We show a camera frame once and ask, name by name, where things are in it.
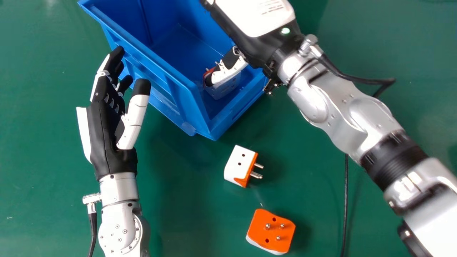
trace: blue plastic bin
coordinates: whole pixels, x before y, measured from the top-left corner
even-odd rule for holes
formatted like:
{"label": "blue plastic bin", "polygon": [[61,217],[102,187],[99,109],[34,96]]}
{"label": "blue plastic bin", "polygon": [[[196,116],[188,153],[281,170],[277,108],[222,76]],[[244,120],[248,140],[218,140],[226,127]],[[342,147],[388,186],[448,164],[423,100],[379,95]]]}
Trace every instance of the blue plastic bin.
{"label": "blue plastic bin", "polygon": [[124,74],[151,80],[149,103],[190,136],[217,140],[261,94],[261,69],[243,70],[240,86],[220,100],[202,91],[205,68],[234,43],[198,0],[80,0],[110,47],[125,48]]}

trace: robotic arm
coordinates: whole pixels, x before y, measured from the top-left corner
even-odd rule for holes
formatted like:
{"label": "robotic arm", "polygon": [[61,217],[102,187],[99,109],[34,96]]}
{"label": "robotic arm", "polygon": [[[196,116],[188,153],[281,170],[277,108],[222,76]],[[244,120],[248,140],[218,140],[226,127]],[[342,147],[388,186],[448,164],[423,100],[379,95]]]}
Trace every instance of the robotic arm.
{"label": "robotic arm", "polygon": [[287,0],[201,0],[253,68],[262,68],[270,93],[284,84],[305,120],[324,130],[335,146],[367,171],[402,216],[398,233],[415,257],[457,253],[457,179],[405,133],[378,99],[354,82],[383,85],[341,73],[304,36]]}
{"label": "robotic arm", "polygon": [[149,225],[142,216],[137,188],[137,140],[148,106],[151,83],[138,79],[125,112],[124,92],[133,83],[131,76],[120,82],[124,49],[117,47],[107,55],[95,76],[90,105],[78,107],[78,124],[84,154],[94,165],[100,193],[86,195],[92,241],[97,239],[95,203],[101,201],[102,223],[98,231],[105,256],[149,256]]}

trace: green floor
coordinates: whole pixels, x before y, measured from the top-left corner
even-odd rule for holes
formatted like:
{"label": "green floor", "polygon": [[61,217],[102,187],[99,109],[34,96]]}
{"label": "green floor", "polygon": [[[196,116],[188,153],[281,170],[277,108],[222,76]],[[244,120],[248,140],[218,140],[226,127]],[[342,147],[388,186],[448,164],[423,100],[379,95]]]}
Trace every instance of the green floor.
{"label": "green floor", "polygon": [[[342,70],[398,78],[383,101],[427,153],[456,170],[455,1],[292,4],[303,32],[315,33]],[[88,103],[109,47],[75,0],[0,0],[0,32],[0,255],[84,257],[90,231],[81,197],[98,184],[75,107]],[[258,151],[265,165],[264,179],[248,189],[223,179],[235,144]],[[271,256],[244,239],[261,205],[296,223],[289,256],[337,256],[344,156],[285,91],[262,97],[218,142],[188,137],[150,108],[136,147],[153,257]],[[349,256],[407,256],[400,219],[354,163],[349,191]],[[98,245],[95,256],[103,256]]]}

